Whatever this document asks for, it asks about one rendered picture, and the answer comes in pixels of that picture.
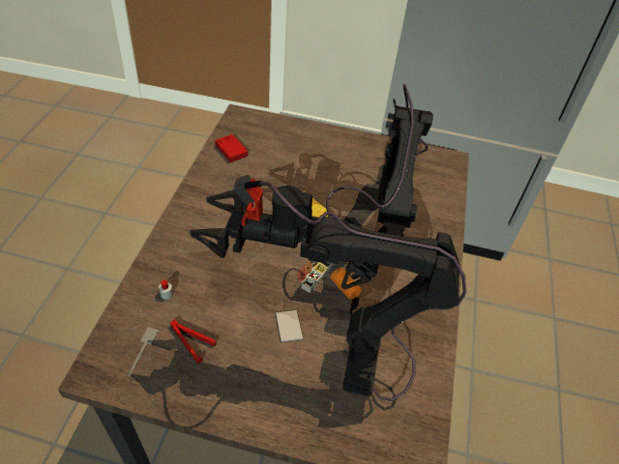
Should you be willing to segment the amber translucent pill bottle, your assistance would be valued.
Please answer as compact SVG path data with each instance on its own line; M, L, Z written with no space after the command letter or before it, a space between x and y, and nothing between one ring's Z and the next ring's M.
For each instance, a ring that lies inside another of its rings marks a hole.
M351 287L349 289L344 290L343 288L341 288L341 284L343 281L343 278L345 276L346 271L344 270L343 267L339 267L336 270L334 270L332 272L332 274L330 275L330 279L335 283L335 285L343 292L343 294L349 299L349 300L353 300L355 299L362 291L361 287L359 285ZM348 277L348 280L346 282L346 284L352 283L354 282L354 280L352 279L351 276Z

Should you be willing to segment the red rectangular block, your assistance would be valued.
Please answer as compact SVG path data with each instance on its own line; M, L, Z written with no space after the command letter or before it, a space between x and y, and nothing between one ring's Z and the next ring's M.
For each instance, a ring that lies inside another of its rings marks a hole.
M240 160L248 156L248 150L235 138L233 134L215 140L215 144L230 162Z

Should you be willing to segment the grey cylinder with red cap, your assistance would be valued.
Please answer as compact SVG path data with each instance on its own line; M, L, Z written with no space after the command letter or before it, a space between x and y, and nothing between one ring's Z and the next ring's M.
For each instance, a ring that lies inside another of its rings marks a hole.
M172 286L167 280L163 280L159 286L162 299L169 300L173 296Z

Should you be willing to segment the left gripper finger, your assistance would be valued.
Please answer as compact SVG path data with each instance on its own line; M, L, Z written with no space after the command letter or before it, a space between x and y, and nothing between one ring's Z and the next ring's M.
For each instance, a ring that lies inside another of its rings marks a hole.
M191 236L197 239L199 242L207 246L213 252L216 253L220 258L224 258L226 252L222 251L222 243L221 243L221 234L224 228L211 228L211 229L194 229L190 230ZM217 240L218 244L215 244L200 235L211 237Z
M236 205L234 207L234 205L231 204L225 204L225 203L221 203L218 200L220 199L225 199L225 198L234 198L234 204ZM232 211L234 212L239 212L241 213L241 199L238 196L238 194L236 193L236 191L234 189L229 190L227 192L224 193L220 193L220 194L216 194L216 195L212 195L212 196L208 196L206 198L207 203L216 206L218 208L221 208L225 211L228 211L229 213L232 213Z

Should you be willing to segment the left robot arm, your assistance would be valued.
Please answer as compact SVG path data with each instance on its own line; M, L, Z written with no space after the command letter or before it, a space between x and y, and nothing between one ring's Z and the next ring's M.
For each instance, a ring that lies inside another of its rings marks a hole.
M319 219L312 216L310 193L292 186L282 186L277 190L305 217L314 221ZM436 246L451 255L452 251L459 261L452 238L447 233L438 232L436 239L408 238L368 230L344 219L341 221L363 233L347 231L333 217L324 217L320 223L310 224L291 211L273 192L273 221L268 221L272 227L266 234L271 236L269 243L272 245L295 248L302 242L300 257L309 261L334 264L339 261L368 262L418 274L382 302L362 306L351 314L346 338L351 346L343 389L371 395L381 337L422 311L450 309L458 303L459 271L453 259L436 250Z

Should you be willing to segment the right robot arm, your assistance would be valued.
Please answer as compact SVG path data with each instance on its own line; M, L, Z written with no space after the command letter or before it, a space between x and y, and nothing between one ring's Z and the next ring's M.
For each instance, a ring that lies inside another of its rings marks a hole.
M404 227L410 228L411 221L414 222L417 213L417 205L412 204L413 168L419 141L422 135L427 136L432 125L433 114L429 111L413 109L413 119L414 121L411 121L410 108L397 105L397 117L392 126L396 135L392 137L393 142L388 143L385 156L380 189L380 194L384 195L384 198L381 200L381 205L390 201L399 184L400 188L392 203L385 208L380 208L377 221L383 223L378 232L386 233L387 230L386 234L402 237L404 237L402 234ZM397 126L398 130L396 130Z

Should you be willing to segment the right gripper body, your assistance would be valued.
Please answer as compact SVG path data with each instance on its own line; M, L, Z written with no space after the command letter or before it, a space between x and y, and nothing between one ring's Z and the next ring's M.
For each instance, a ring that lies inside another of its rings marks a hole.
M362 275L367 274L370 277L375 277L377 275L378 264L350 261L350 265L354 267L357 271L359 271ZM361 266L363 266L365 269Z

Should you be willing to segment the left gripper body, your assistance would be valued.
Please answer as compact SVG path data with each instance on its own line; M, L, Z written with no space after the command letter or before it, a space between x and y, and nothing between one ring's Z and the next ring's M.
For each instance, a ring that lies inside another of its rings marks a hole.
M261 187L247 188L247 192L255 203L244 204L241 200L241 213L232 212L225 229L221 234L222 251L227 252L229 247L228 236L236 240L233 245L233 252L240 253L245 240L252 240L270 244L270 235L266 232L271 231L273 215L263 214Z

